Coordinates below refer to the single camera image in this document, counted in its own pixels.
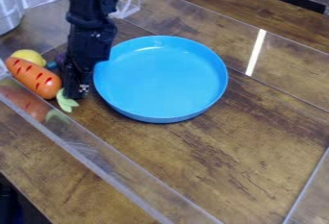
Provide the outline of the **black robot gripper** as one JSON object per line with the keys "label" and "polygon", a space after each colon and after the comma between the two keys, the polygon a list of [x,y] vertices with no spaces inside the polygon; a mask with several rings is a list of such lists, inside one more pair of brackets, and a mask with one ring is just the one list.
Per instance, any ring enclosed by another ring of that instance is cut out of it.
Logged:
{"label": "black robot gripper", "polygon": [[67,59],[63,66],[63,95],[70,99],[83,99],[89,94],[94,66],[110,58],[117,35],[117,25],[105,13],[94,18],[83,18],[67,13],[71,24]]}

